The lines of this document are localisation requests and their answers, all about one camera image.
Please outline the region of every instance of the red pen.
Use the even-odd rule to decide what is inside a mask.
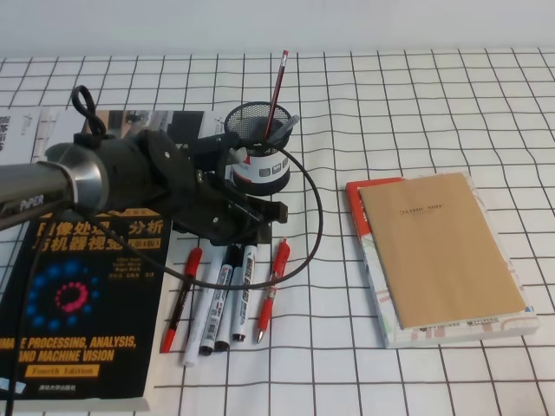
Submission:
[[[191,250],[189,257],[187,258],[187,263],[185,265],[185,276],[192,277],[193,279],[197,276],[197,268],[199,267],[200,258],[202,257],[202,249],[196,247]],[[170,320],[170,325],[167,329],[166,336],[162,342],[161,353],[169,353],[172,347],[173,338],[175,336],[175,331],[177,331],[177,326],[180,323],[181,314],[183,313],[183,307],[185,306],[185,301],[187,300],[187,295],[191,290],[191,284],[183,282],[181,285],[180,294],[177,297],[177,302],[172,312],[172,319]]]
[[[287,244],[287,240],[284,238],[277,248],[276,260],[274,261],[274,270],[271,273],[271,281],[279,279],[284,276],[285,265],[287,264],[287,259],[289,258],[289,253],[291,249]],[[268,328],[268,322],[271,318],[271,308],[274,305],[274,299],[276,298],[276,287],[270,286],[266,292],[266,298],[262,304],[262,309],[260,310],[260,317],[258,318],[258,338],[257,344],[262,341],[262,337]]]
[[[270,137],[271,123],[273,122],[274,113],[276,112],[276,105],[278,104],[279,90],[281,89],[281,81],[284,78],[287,56],[289,56],[289,50],[284,50],[284,54],[281,57],[281,63],[279,64],[279,70],[277,71],[276,87],[274,87],[274,94],[271,97],[270,101],[270,113],[268,114],[268,121],[266,121],[264,140],[268,140],[268,138]]]

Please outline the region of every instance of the white grid mat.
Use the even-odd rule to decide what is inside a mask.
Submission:
[[[84,84],[99,108],[227,112],[271,98],[280,57],[5,59],[0,107],[66,108],[71,88]],[[185,370],[178,362],[194,303],[189,296],[175,351],[165,356],[155,389],[156,414],[555,415],[551,66],[555,49],[290,55],[280,104],[302,117],[288,149],[322,194],[322,246],[310,268],[278,292],[261,345],[234,344],[229,354]],[[452,171],[472,174],[542,327],[525,337],[384,350],[344,185]],[[289,270],[316,235],[316,205],[307,189],[294,172],[274,197],[290,207],[289,223],[273,228],[274,243],[290,238]],[[11,235],[0,243],[3,266],[13,264],[23,237],[19,229]],[[176,270],[196,244],[173,236],[169,258]],[[259,282],[270,262],[270,249],[260,247]],[[262,294],[252,297],[252,326]]]

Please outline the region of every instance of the whiteboard marker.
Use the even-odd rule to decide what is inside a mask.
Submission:
[[[232,281],[233,269],[240,262],[241,250],[237,245],[230,245],[227,248],[224,264],[219,271],[218,284],[228,286]],[[210,312],[206,321],[205,332],[202,335],[199,352],[203,355],[210,355],[214,350],[216,335],[218,334],[219,323],[224,310],[227,289],[217,289],[212,298]]]
[[[245,254],[243,255],[243,273],[241,275],[241,283],[243,285],[251,284],[254,276],[254,263],[257,257],[257,246],[246,245]],[[232,338],[234,341],[244,341],[246,334],[246,320],[248,319],[247,311],[249,308],[249,290],[240,290],[235,300],[235,313],[233,316]]]
[[[219,270],[224,262],[224,247],[214,247],[212,262],[205,273],[203,279],[206,283],[216,283],[218,281]],[[210,304],[214,296],[214,289],[203,288],[200,292],[199,306],[193,319],[193,327],[189,333],[185,355],[183,356],[183,365],[192,367],[199,357],[199,347],[202,340],[202,334],[205,330],[206,318],[210,311]]]
[[[233,270],[232,284],[241,284],[240,282],[241,267],[236,267]],[[227,351],[229,349],[230,339],[232,338],[232,320],[236,297],[236,290],[229,290],[227,292],[227,299],[225,300],[224,312],[222,313],[222,319],[219,323],[214,351]]]

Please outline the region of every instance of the pen holder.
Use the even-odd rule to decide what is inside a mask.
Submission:
[[[289,159],[278,150],[270,149],[259,143],[264,140],[264,130],[269,114],[270,102],[249,102],[231,111],[224,123],[226,133],[234,132],[242,140],[257,143],[247,150],[245,162],[232,166],[233,182],[238,190],[256,196],[272,195],[281,191],[291,176]],[[291,115],[285,108],[276,105],[270,135],[290,118]],[[290,135],[291,131],[274,146],[283,149],[287,145]]]

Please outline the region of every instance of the brown notebook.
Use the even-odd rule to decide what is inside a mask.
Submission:
[[[360,190],[403,328],[526,307],[460,173]]]

